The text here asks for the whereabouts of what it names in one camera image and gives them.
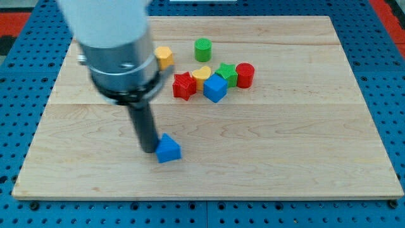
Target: blue block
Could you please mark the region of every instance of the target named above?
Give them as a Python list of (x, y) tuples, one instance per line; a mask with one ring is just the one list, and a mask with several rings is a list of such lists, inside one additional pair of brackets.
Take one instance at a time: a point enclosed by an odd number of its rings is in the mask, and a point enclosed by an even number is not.
[(217, 103), (227, 95), (228, 82), (214, 73), (204, 82), (204, 96)]
[(155, 152), (159, 163), (182, 158), (180, 145), (166, 133), (163, 133)]

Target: toy block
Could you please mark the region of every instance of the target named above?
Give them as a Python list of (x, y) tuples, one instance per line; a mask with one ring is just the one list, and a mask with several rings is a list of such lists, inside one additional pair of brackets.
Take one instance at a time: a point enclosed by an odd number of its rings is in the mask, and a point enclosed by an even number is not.
[(155, 153), (159, 163), (182, 158), (180, 145), (166, 133), (163, 133)]
[(241, 63), (236, 66), (238, 73), (238, 81), (236, 86), (242, 89), (247, 89), (252, 86), (254, 67), (249, 63)]
[(238, 81), (238, 73), (235, 71), (234, 64), (221, 63), (219, 69), (215, 71), (216, 74), (228, 81), (228, 88), (235, 87)]
[(175, 64), (173, 60), (173, 52), (169, 47), (160, 46), (156, 48), (154, 55), (158, 59), (160, 70), (165, 70), (168, 66)]
[(175, 74), (173, 83), (173, 96), (175, 98), (183, 98), (186, 101), (190, 96), (197, 92), (197, 82), (190, 76), (190, 72)]
[(217, 103), (227, 95), (228, 81), (217, 74), (213, 74), (204, 82), (204, 96)]
[(197, 61), (207, 62), (211, 59), (212, 42), (207, 38), (200, 38), (194, 42), (194, 57)]
[(204, 82), (211, 75), (211, 69), (209, 66), (203, 66), (198, 70), (194, 70), (192, 73), (192, 78), (197, 82), (197, 90), (201, 91), (204, 89)]

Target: blue pegboard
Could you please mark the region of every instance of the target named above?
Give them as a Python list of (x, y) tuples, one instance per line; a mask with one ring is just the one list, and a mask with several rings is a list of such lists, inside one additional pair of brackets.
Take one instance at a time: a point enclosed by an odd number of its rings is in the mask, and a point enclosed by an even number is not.
[[(405, 186), (405, 62), (367, 0), (169, 4), (151, 15), (328, 15)], [(405, 201), (17, 201), (11, 190), (72, 40), (40, 0), (0, 66), (0, 227), (405, 227)]]

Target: wooden table surface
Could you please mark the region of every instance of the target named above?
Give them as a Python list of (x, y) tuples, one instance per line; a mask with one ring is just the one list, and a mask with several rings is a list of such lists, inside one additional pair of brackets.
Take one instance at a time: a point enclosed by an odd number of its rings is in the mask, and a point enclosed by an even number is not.
[(74, 41), (25, 159), (19, 200), (372, 200), (403, 195), (329, 17), (152, 17), (156, 46), (193, 71), (193, 43), (220, 62), (252, 63), (253, 86), (214, 104), (152, 102), (183, 159), (140, 150), (125, 107), (97, 94)]

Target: green block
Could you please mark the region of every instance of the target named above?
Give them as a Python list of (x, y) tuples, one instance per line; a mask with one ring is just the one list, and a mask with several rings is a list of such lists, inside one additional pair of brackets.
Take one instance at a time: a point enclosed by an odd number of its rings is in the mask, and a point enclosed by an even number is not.
[(215, 71), (215, 73), (220, 75), (228, 82), (228, 88), (236, 86), (238, 81), (238, 73), (235, 71), (235, 64), (228, 65), (221, 63), (221, 66)]
[(207, 62), (211, 59), (212, 43), (207, 38), (200, 38), (194, 42), (194, 57), (197, 61)]

